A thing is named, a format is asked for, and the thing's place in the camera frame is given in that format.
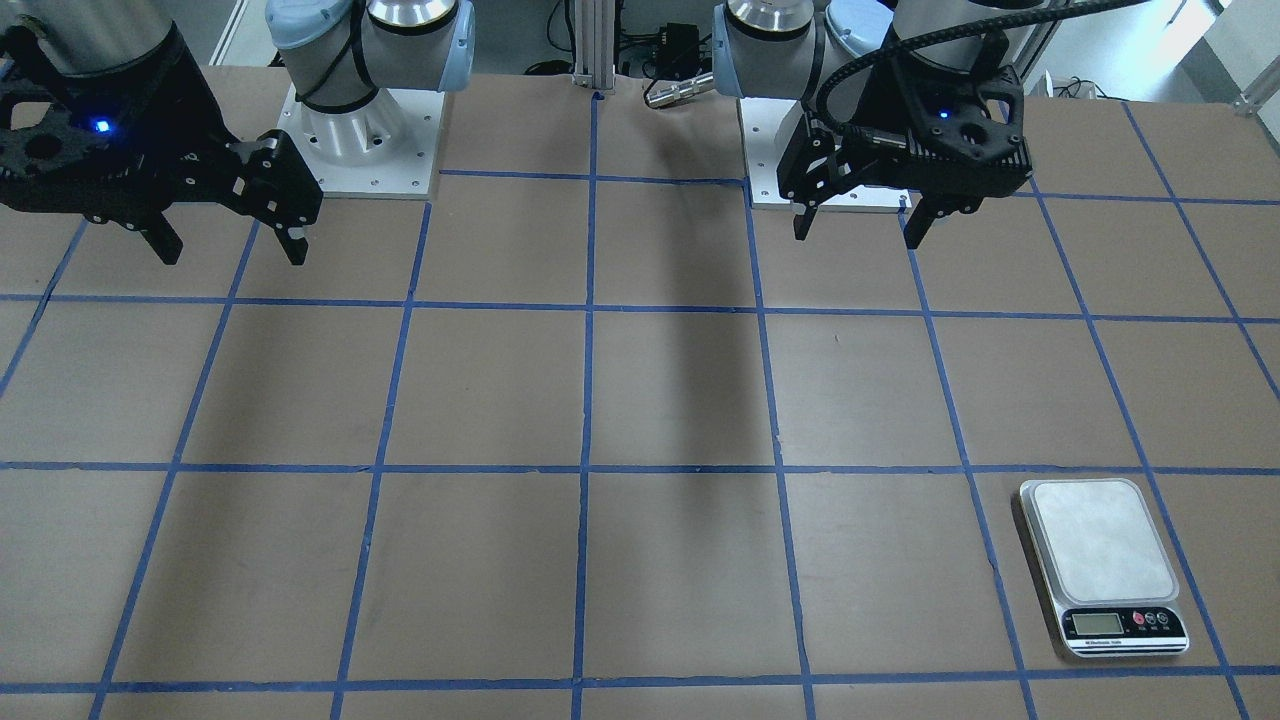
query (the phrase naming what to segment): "lcd display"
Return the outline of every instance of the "lcd display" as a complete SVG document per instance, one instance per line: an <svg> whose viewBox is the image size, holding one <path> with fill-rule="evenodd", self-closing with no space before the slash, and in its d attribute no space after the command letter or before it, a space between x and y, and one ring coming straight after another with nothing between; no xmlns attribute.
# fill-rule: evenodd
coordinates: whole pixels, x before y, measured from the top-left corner
<svg viewBox="0 0 1280 720"><path fill-rule="evenodd" d="M1073 615L1075 619L1075 632L1082 635L1119 635L1124 633L1120 616L1115 612L1098 615Z"/></svg>

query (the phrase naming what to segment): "blue grid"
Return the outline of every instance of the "blue grid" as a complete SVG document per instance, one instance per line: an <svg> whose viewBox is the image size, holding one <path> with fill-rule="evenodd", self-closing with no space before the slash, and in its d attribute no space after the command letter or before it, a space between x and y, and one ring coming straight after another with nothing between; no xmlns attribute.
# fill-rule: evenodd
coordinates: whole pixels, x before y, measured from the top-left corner
<svg viewBox="0 0 1280 720"><path fill-rule="evenodd" d="M813 701L813 688L815 685L829 685L829 684L910 684L910 683L965 683L965 682L1016 682L1019 683L1023 697L1025 701L1028 716L1036 717L1036 707L1030 694L1030 682L1037 680L1062 680L1062 679L1089 679L1089 678L1171 678L1171 676L1192 676L1192 675L1204 675L1204 676L1221 676L1226 680L1233 698L1235 700L1236 708L1242 719L1248 719L1249 714L1244 706L1243 697L1240 694L1239 687L1235 682L1238 676L1276 676L1280 675L1280 666L1274 665L1231 665L1222 650L1221 641L1215 629L1213 621L1210 616L1208 607L1204 598L1196 583L1194 575L1192 573L1189 561L1183 550L1181 542L1179 539L1178 532L1174 527L1172 519L1170 516L1167 505L1165 503L1164 495L1160 491L1158 482L1156 479L1157 474L1193 474L1193 475L1252 475L1252 477L1280 477L1280 468L1181 468L1181 466L1155 466L1147 459L1146 451L1143 448L1142 441L1138 436L1137 425L1129 413L1128 404L1123 393L1120 392L1116 375L1112 370L1111 363L1107 357L1106 350L1102 345L1101 336L1097 331L1098 323L1128 323L1128 322L1142 322L1142 323L1210 323L1210 324L1235 324L1245 342L1248 343L1254 359L1258 363L1261 372L1263 373L1267 383L1270 384L1274 393L1280 398L1280 389L1276 387L1275 378L1267 368L1267 364L1258 352L1256 345L1253 343L1252 336L1249 334L1251 325L1274 325L1280 324L1280 318L1247 318L1242 316L1226 291L1226 287L1221 282L1219 274L1216 273L1208 254L1204 251L1196 229L1188 218L1184 205L1196 204L1215 204L1215 205L1265 205L1265 206L1277 206L1280 200L1233 200L1233 199L1197 199L1197 197L1179 197L1172 186L1170 184L1167 177L1161 168L1158 159L1152 151L1149 143L1142 133L1137 119L1133 113L1125 105L1125 111L1133 126L1138 140L1142 142L1144 150L1147 151L1157 174L1160 176L1165 188L1167 191L1166 197L1148 197L1148 196L1108 196L1108 195L1082 195L1082 193L1051 193L1042 192L1038 184L1032 182L1030 192L1019 192L1018 196L1036 199L1039 208L1044 215L1046 224L1048 225L1050 234L1053 238L1055 247L1059 252L1060 260L1062 263L1064 270L1066 272L1068 279L1075 292L1076 301L1079 304L1079 313L988 313L988 311L946 311L946 310L933 310L929 306L928 296L925 292L924 278L920 273L919 264L916 261L915 254L909 252L909 260L911 265L911 272L916 284L918 296L920 300L920 310L910 309L819 309L819 307L768 307L764 302L763 290L762 290L762 273L760 263L756 252L754 223L750 211L750 193L748 183L737 178L696 178L696 179L667 179L667 178L643 178L643 177L627 177L627 176L602 176L598 173L598 124L599 124L599 102L603 96L595 95L591 99L591 126L590 126L590 172L588 174L553 174L553 173L517 173L517 172L488 172L488 170L461 170L451 169L442 170L445 176L468 176L468 177L486 177L486 178L531 178L531 179L568 179L568 181L581 181L589 183L589 217L588 217L588 259L586 259L586 301L582 305L573 304L506 304L506 302L435 302L435 301L420 301L416 300L415 295L417 291L417 278L419 270L422 265L422 259L428 242L428 228L430 223L430 205L426 206L424 213L419 245L413 260L413 273L411 275L411 282L404 300L402 301L384 301L384 300L307 300L307 299L268 299L268 297L239 297L238 288L241 281L244 275L244 270L248 264L250 254L253 247L256 225L253 231L250 232L246 240L244 249L241 254L239 264L232 286L225 297L157 297L157 296L101 296L101 295L54 295L59 281L61 279L81 238L84 233L84 225L82 224L79 229L73 236L65 254L63 255L56 270L52 274L47 287L41 295L29 293L13 293L13 295L0 295L0 302L3 301L22 301L22 302L37 302L37 307L33 313L31 323L23 334L17 351L13 357L5 365L4 375L0 377L0 396L8 388L9 382L13 379L14 373L38 329L38 324L50 302L119 302L119 304L197 304L197 305L220 305L221 316L219 319L216 331L210 342L209 351L206 354L205 364L202 366L200 378L197 380L191 404L187 411L186 420L179 434L178 445L174 448L173 457L169 462L93 462L93 461L65 461L65 462L27 462L27 461L0 461L0 471L3 470L59 470L59 469L82 469L93 471L165 471L165 480L160 492L160 497L156 503L156 509L146 536L142 553L138 559L137 569L134 573L133 583L129 589L128 598L125 601L124 609L122 611L122 618L111 643L111 650L108 656L106 665L102 671L102 676L97 683L0 683L0 694L60 694L60 693L91 693L93 694L93 705L90 712L90 720L96 720L102 708L102 703L109 694L114 693L173 693L173 692L325 692L333 693L333 706L332 706L332 719L338 720L342 715L343 698L351 692L379 692L379 691L476 691L476 689L559 689L568 691L572 693L572 711L571 719L580 720L581 717L581 697L584 689L596 689L596 688L675 688L675 687L735 687L735 685L790 685L800 687L804 691L805 697L805 711L809 720L815 720L817 711L814 708ZM657 183L657 184L671 184L671 186L689 186L689 184L718 184L718 186L732 186L740 187L744 192L744 205L746 213L746 227L748 227L748 242L750 245L750 258L751 258L751 274L755 291L755 305L753 307L718 307L718 306L630 306L630 305L596 305L595 304L595 218L596 218L596 188L599 183ZM1157 202L1157 204L1172 204L1194 242L1197 251L1199 252L1206 268L1208 269L1215 284L1219 288L1224 301L1226 302L1229 316L1178 316L1178 315L1096 315L1088 309L1085 299L1080 291L1079 283L1071 270L1070 261L1062 247L1062 243L1057 236L1053 219L1048 211L1048 206L1044 202L1046 199L1071 199L1071 200L1094 200L1094 201L1120 201L1120 202ZM189 438L192 424L195 421L196 411L200 406L205 387L207 384L214 360L216 357L218 350L220 347L223 336L225 333L227 323L230 316L233 307L238 305L279 305L279 306L370 306L370 307L401 307L402 309L402 323L401 332L397 342L397 350L394 355L394 364L392 368L392 375L388 387L387 396L387 411L383 421L381 434L379 437L376 459L372 465L270 465L270 464L191 464L183 462L182 455L186 443ZM502 309L502 310L526 310L526 311L568 311L568 313L582 313L585 318L585 379L584 379L584 421L582 421L582 445L581 445L581 457L579 465L553 465L553 466L535 466L535 465L393 465L385 462L387 443L390 437L390 430L394 420L394 407L396 397L399 386L401 369L404 360L404 350L410 333L410 327L412 323L413 310L417 309L454 309L454 310L488 310L488 309ZM771 433L773 438L773 465L595 465L590 461L590 447L591 447L591 386L593 386L593 343L594 343L594 316L596 313L717 313L717 314L755 314L758 320L758 329L760 334L760 350L764 363L764 382L765 382L765 396L769 410L769 423ZM928 331L931 347L933 350L934 361L942 384L945 401L947 405L947 411L955 434L956 448L960 455L960 465L922 465L922 466L809 466L809 465L787 465L782 456L782 446L780 442L780 428L777 419L777 402L773 387L773 373L772 373L772 359L768 343L768 316L771 315L864 315L864 316L901 316L901 318L920 318ZM1100 361L1106 372L1107 379L1111 384L1111 389L1115 395L1115 400L1120 407L1121 415L1126 425L1126 430L1134 443L1139 457L1139 465L1137 466L1059 466L1059 465L974 465L969 461L968 450L964 442L964 434L960 427L960 419L956 410L955 400L951 395L950 380L947 377L946 363L942 355L942 348L938 342L937 331L934 327L934 319L937 318L986 318L986 319L1039 319L1039 320L1062 320L1062 322L1083 322L1087 324L1096 350L1098 352ZM136 607L138 593L143 579L146 577L147 565L154 550L160 523L163 521L165 507L170 491L173 488L174 479L178 473L184 471L212 471L212 473L349 473L349 474L370 474L370 497L369 507L366 515L366 525L362 536L362 542L360 547L360 560L357 565L356 582L352 588L352 601L351 609L347 619L347 628L344 633L343 650L339 661L339 670L337 678L332 682L271 682L271 683L257 683L247 680L214 680L214 682L174 682L174 683L138 683L138 682L115 682L113 679L115 665L119 660L120 650L123 647L124 639L127 637L129 624L132 620L133 609ZM449 679L449 680L435 680L435 679L397 679L397 680L351 680L348 678L351 667L351 657L356 642L356 630L358 626L360 605L364 593L364 582L367 573L370 546L374 537L374 529L378 515L378 501L380 493L381 478L387 473L453 473L453 474L471 474L471 473L576 473L580 477L580 510L579 510L579 542L577 542L577 571L576 571L576 592L575 592L575 637L573 637L573 669L572 676L570 678L526 678L526 679ZM787 575L792 600L794 623L796 630L796 650L800 661L799 674L786 674L786 675L764 675L764 676L751 676L751 678L736 678L736 676L694 676L694 678L663 678L663 676L635 676L635 678L588 678L584 674L584 644L585 644L585 614L586 614L586 569L588 569L588 509L589 509L589 479L590 475L595 474L648 474L648 473L759 473L759 474L774 474L777 478L778 487L778 500L780 511L782 520L782 541L785 544L785 553L787 560ZM787 486L786 479L788 475L804 475L804 474L818 474L818 473L831 473L831 474L845 474L845 475L859 475L859 474L964 474L970 489L970 496L974 503L975 516L982 532L983 543L986 547L987 557L993 569L993 582L996 587L997 596L1001 602L1001 611L1004 615L1004 621L1006 632L1009 634L1010 650L1015 661L1015 670L1001 670L1001 671L972 671L972 673L864 673L864 674L814 674L809 666L808 653L805 651L804 642L804 609L801 603L801 588L796 573L795 562L795 547L791 536L791 520L790 509L787 498ZM1143 474L1146 475L1156 505L1158 507L1161 519L1169 532L1170 541L1174 546L1175 555L1178 557L1179 565L1183 570L1187 583L1196 600L1197 610L1204 621L1206 633L1211 644L1213 646L1215 655L1217 657L1217 665L1213 666L1138 666L1138 667L1114 667L1114 666L1100 666L1100 667L1068 667L1068 669L1053 669L1053 670L1036 670L1028 669L1021 657L1021 648L1018 641L1016 629L1014 626L1011 611L1009 607L1009 601L1004 588L1004 580L1000 571L1000 565L997 562L995 547L991 539L991 532L987 523L986 512L977 489L977 477L982 474L992 473L1108 473L1108 474Z"/></svg>

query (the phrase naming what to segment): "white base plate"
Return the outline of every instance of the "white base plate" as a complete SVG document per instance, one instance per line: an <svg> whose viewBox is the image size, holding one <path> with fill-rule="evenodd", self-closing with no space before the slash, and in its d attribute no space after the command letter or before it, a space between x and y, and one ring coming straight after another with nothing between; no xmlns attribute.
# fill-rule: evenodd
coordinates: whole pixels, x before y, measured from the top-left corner
<svg viewBox="0 0 1280 720"><path fill-rule="evenodd" d="M276 126L288 132L311 168L325 197L381 197L430 200L435 177L435 158L440 145L444 94L429 90L390 90L404 110L413 136L388 161L376 165L340 167L320 158L306 142L300 127L294 88L284 96L284 109Z"/></svg>
<svg viewBox="0 0 1280 720"><path fill-rule="evenodd" d="M787 113L795 106L795 100L774 100L769 97L744 97L739 101L739 119L742 123L742 150L746 154L746 170L751 178L751 206L760 210L792 210L792 204L778 193L778 160L791 140L792 128L786 128L786 137L778 137L778 129ZM911 206L911 195L892 187L859 186L846 195L832 197L820 210L836 213L897 213Z"/></svg>

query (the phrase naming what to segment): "scale control panel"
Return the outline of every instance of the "scale control panel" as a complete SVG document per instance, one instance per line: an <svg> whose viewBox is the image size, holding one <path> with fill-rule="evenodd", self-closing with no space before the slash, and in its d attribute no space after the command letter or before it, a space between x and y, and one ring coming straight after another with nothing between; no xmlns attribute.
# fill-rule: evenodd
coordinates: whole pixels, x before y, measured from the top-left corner
<svg viewBox="0 0 1280 720"><path fill-rule="evenodd" d="M1060 618L1062 639L1075 655L1178 655L1190 642L1172 607L1078 607Z"/></svg>

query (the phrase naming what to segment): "kitchen scale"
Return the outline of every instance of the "kitchen scale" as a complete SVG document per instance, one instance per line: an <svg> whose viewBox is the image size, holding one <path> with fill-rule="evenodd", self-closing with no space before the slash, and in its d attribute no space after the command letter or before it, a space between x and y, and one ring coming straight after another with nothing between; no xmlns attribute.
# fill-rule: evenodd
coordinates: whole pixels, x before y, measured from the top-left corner
<svg viewBox="0 0 1280 720"><path fill-rule="evenodd" d="M1080 657L1187 652L1178 579L1138 486L1028 480L1019 500L1068 650Z"/></svg>

